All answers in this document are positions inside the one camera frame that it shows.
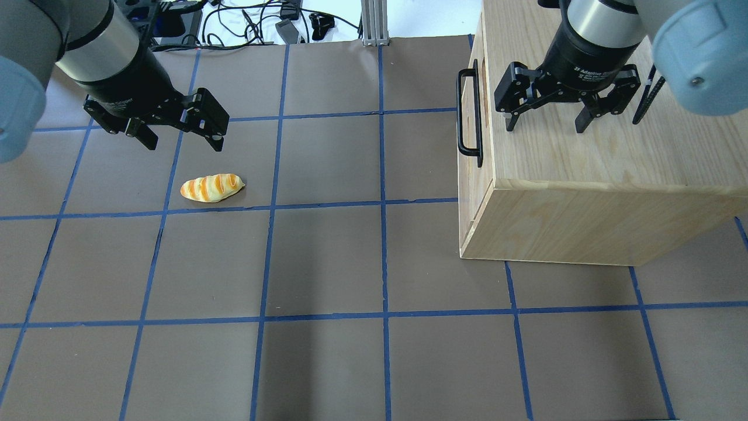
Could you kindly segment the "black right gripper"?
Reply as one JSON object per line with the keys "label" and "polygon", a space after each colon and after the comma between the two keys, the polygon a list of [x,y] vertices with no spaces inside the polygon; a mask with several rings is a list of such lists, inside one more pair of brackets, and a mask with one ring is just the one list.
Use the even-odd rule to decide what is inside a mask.
{"label": "black right gripper", "polygon": [[505,129],[513,132],[524,112],[548,102],[583,103],[574,121],[579,134],[596,118],[624,112],[641,86],[638,67],[627,62],[633,51],[633,46],[596,45],[562,21],[542,64],[531,69],[511,62],[495,88],[495,109],[505,115]]}

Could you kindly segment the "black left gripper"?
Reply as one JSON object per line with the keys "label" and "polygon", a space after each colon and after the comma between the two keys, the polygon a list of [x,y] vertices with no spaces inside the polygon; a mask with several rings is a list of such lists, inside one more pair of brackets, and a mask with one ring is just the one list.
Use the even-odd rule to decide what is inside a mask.
{"label": "black left gripper", "polygon": [[184,95],[154,53],[142,45],[128,63],[110,77],[91,80],[77,75],[85,91],[83,109],[110,134],[124,133],[155,151],[158,136],[153,125],[168,126],[203,137],[221,152],[230,115],[207,88]]}

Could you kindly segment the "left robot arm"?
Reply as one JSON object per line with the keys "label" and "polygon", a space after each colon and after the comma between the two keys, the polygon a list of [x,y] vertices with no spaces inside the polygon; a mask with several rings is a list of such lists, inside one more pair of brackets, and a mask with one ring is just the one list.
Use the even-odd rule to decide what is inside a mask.
{"label": "left robot arm", "polygon": [[47,103],[59,68],[86,93],[84,109],[105,131],[158,144],[153,125],[223,149],[229,115],[206,88],[185,95],[112,1],[3,1],[1,157],[15,160]]}

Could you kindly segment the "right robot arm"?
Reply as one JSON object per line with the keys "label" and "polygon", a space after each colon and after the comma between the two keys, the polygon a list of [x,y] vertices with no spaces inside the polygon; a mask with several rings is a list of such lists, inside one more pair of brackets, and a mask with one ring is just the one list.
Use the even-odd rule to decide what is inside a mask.
{"label": "right robot arm", "polygon": [[508,65],[494,91],[512,132],[549,103],[582,103],[578,133],[624,112],[636,91],[639,123],[668,84],[681,107],[703,116],[746,110],[745,1],[539,1],[561,21],[539,67]]}

